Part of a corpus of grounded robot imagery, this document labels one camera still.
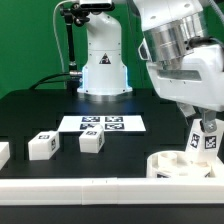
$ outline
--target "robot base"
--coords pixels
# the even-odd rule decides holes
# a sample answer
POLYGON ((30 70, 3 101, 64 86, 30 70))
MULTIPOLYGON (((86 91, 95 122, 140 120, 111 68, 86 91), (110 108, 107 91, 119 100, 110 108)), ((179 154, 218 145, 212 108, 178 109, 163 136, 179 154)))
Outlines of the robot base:
POLYGON ((78 97, 80 99, 85 99, 89 101, 95 102, 114 102, 129 99, 133 96, 133 92, 125 92, 118 95, 94 95, 88 93, 80 93, 78 92, 78 97))

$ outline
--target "black and white pattern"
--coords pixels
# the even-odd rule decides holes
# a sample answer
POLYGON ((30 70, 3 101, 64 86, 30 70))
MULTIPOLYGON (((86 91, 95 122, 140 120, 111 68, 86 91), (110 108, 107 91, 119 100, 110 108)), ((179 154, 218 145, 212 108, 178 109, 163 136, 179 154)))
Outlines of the black and white pattern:
POLYGON ((99 147, 102 145, 102 143, 103 143, 103 138, 102 138, 102 135, 100 135, 100 137, 99 137, 99 147))
POLYGON ((216 148, 216 136, 205 137, 205 149, 215 149, 216 148))
POLYGON ((87 128, 94 128, 97 124, 94 123, 84 123, 80 125, 80 130, 86 130, 87 128))
POLYGON ((190 145, 194 148, 197 148, 199 140, 200 140, 200 136, 196 135, 196 134, 193 134, 190 145))
POLYGON ((100 122, 100 117, 83 117, 82 122, 100 122))
POLYGON ((105 124, 105 130, 124 130, 124 124, 123 123, 105 124))
POLYGON ((40 135, 39 139, 49 139, 50 135, 40 135))
POLYGON ((55 141, 55 139, 53 139, 51 141, 51 149, 54 150, 55 148, 56 148, 56 141, 55 141))
POLYGON ((157 173, 157 178, 169 178, 169 176, 166 176, 164 174, 157 173))
POLYGON ((105 117, 105 122, 123 122, 123 117, 105 117))
POLYGON ((94 136, 94 135, 96 135, 96 134, 97 134, 96 131, 87 131, 87 132, 86 132, 86 135, 92 135, 92 136, 94 136))

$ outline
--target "black cable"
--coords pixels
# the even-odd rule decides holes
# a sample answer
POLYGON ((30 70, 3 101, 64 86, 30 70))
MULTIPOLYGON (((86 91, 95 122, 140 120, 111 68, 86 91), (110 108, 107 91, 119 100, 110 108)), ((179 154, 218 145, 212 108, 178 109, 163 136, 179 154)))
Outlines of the black cable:
POLYGON ((45 82, 46 80, 57 78, 57 77, 61 77, 61 76, 68 76, 68 75, 70 75, 70 74, 69 73, 59 73, 59 74, 54 74, 54 75, 47 76, 47 77, 39 80, 38 82, 36 82, 34 85, 32 85, 29 88, 29 90, 34 90, 34 89, 36 89, 37 86, 39 86, 41 84, 44 84, 44 83, 47 83, 47 82, 45 82))

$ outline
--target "cable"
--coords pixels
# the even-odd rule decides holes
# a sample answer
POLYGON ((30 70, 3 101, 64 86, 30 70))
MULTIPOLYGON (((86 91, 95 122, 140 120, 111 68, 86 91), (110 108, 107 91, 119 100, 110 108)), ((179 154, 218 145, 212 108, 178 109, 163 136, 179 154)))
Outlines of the cable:
POLYGON ((214 11, 216 12, 216 14, 218 15, 218 17, 220 18, 220 20, 222 22, 222 25, 224 26, 224 15, 223 15, 221 9, 218 7, 218 5, 215 3, 215 1, 208 0, 208 2, 212 6, 212 8, 214 9, 214 11))
POLYGON ((70 75, 69 73, 60 73, 60 74, 54 74, 54 75, 47 76, 47 77, 41 79, 40 81, 36 82, 34 85, 32 85, 29 88, 29 90, 34 90, 37 86, 39 86, 41 84, 50 83, 50 82, 45 82, 46 80, 57 78, 57 77, 61 77, 61 76, 69 76, 69 75, 70 75))
POLYGON ((78 0, 62 1, 62 2, 59 2, 55 6, 55 8, 54 8, 54 13, 53 13, 53 28, 54 28, 54 36, 55 36, 55 40, 56 40, 56 43, 57 43, 58 53, 59 53, 59 57, 60 57, 60 61, 61 61, 61 69, 62 69, 62 72, 65 72, 65 64, 64 64, 64 59, 63 59, 63 55, 62 55, 61 45, 60 45, 59 38, 58 38, 58 33, 57 33, 56 12, 58 10, 58 7, 61 4, 65 4, 65 3, 76 3, 76 2, 78 2, 78 0))

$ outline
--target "white block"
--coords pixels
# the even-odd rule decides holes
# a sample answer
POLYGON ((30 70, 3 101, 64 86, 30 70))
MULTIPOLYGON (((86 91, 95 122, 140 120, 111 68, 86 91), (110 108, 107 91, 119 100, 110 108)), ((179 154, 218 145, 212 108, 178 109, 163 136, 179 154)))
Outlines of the white block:
POLYGON ((196 163, 216 161, 223 136, 224 122, 216 119, 216 123, 216 131, 205 133, 201 131, 200 119, 194 120, 185 150, 189 161, 196 163))
POLYGON ((30 160, 48 160, 59 149, 59 133, 56 131, 40 132, 29 143, 30 160))
POLYGON ((82 204, 117 204, 117 178, 83 180, 82 204))
POLYGON ((105 142, 104 130, 101 125, 88 128, 79 137, 80 151, 85 153, 98 153, 105 142))
POLYGON ((10 158, 9 143, 0 142, 0 170, 6 164, 9 158, 10 158))

